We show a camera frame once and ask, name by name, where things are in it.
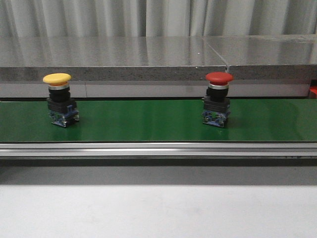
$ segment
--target aluminum rail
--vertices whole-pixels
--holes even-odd
[[[315,142],[2,143],[0,159],[19,157],[282,157],[317,158]]]

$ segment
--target white curtain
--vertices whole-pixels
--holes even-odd
[[[315,34],[317,0],[0,0],[0,37]]]

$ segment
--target yellow button cap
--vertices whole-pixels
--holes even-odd
[[[63,84],[71,79],[68,73],[52,73],[43,78],[43,82],[49,84]]]

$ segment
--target red button cap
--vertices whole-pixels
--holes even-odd
[[[212,72],[206,75],[206,80],[213,85],[226,85],[233,80],[233,76],[230,73]]]

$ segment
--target yellow push button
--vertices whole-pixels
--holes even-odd
[[[71,76],[68,73],[52,73],[43,78],[43,82],[49,83],[51,86],[60,86],[66,84]]]

